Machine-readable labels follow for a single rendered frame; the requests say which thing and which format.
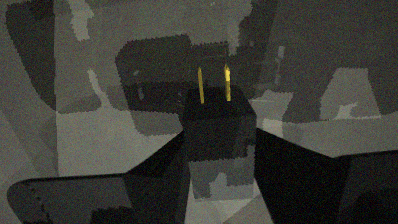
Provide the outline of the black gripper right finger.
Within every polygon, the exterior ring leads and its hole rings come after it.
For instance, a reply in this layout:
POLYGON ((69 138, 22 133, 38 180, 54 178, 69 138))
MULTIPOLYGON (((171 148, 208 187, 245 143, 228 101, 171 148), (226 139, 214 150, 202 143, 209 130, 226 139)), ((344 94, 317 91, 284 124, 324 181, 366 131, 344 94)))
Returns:
POLYGON ((363 192, 398 188, 398 150, 331 158, 257 128, 254 178, 273 224, 349 224, 363 192))

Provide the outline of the black two-prong charger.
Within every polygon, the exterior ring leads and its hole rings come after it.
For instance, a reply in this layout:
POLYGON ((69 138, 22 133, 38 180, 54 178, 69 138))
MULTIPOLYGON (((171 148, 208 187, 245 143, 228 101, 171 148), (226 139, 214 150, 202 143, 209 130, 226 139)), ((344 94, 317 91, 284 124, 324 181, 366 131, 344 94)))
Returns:
POLYGON ((253 198, 257 114, 238 85, 187 90, 183 133, 195 202, 253 198))

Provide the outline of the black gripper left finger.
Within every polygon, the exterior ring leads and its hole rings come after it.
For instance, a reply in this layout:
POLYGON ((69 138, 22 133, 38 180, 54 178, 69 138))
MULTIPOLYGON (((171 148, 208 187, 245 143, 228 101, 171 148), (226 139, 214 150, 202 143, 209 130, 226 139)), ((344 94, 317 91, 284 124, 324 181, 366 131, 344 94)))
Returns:
POLYGON ((182 131, 126 173, 31 178, 7 200, 22 224, 184 224, 190 181, 182 131))

